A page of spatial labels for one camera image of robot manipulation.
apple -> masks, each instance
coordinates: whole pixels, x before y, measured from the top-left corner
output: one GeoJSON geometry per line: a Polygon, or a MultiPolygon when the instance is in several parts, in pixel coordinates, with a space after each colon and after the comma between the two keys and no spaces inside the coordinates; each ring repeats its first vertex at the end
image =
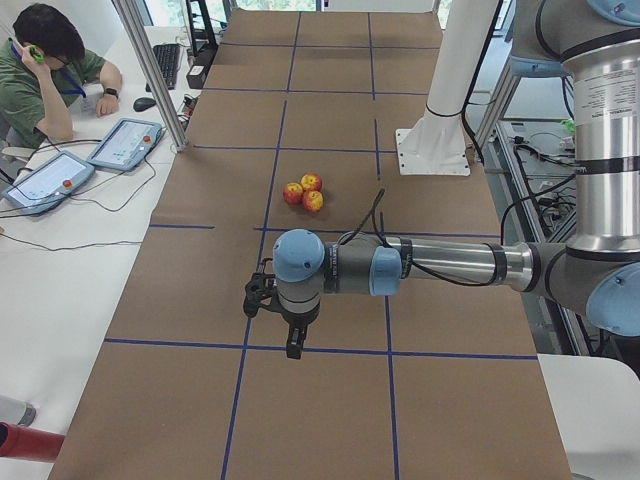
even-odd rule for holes
{"type": "Polygon", "coordinates": [[[302,188],[302,185],[296,182],[287,183],[282,190],[284,201],[289,205],[298,205],[299,203],[302,203],[303,193],[304,189],[302,188]]]}
{"type": "Polygon", "coordinates": [[[317,173],[307,173],[302,177],[302,180],[300,180],[300,185],[302,185],[305,192],[307,190],[319,192],[322,190],[322,178],[317,173]]]}
{"type": "Polygon", "coordinates": [[[307,190],[302,195],[302,206],[308,212],[318,212],[324,205],[322,193],[317,190],[307,190]]]}

warning label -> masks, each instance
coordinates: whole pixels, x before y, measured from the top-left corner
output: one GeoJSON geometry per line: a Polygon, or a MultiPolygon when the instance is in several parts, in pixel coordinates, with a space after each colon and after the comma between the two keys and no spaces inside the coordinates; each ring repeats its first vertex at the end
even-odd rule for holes
{"type": "Polygon", "coordinates": [[[617,70],[575,83],[576,125],[638,115],[637,68],[617,70]]]}

computer mouse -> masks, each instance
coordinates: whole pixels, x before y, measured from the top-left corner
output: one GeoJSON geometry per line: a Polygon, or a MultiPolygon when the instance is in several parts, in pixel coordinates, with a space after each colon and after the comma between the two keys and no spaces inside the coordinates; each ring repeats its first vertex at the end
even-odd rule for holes
{"type": "Polygon", "coordinates": [[[151,97],[140,97],[133,102],[133,109],[136,112],[144,112],[147,108],[151,108],[156,104],[156,101],[151,97]]]}

black hair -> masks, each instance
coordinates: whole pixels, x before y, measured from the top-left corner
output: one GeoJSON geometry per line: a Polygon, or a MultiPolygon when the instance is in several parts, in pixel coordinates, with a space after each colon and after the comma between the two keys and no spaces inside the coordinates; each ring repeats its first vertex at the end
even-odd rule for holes
{"type": "Polygon", "coordinates": [[[84,58],[84,43],[76,27],[50,5],[34,3],[25,8],[13,30],[18,42],[37,45],[45,55],[65,57],[68,61],[84,58]]]}

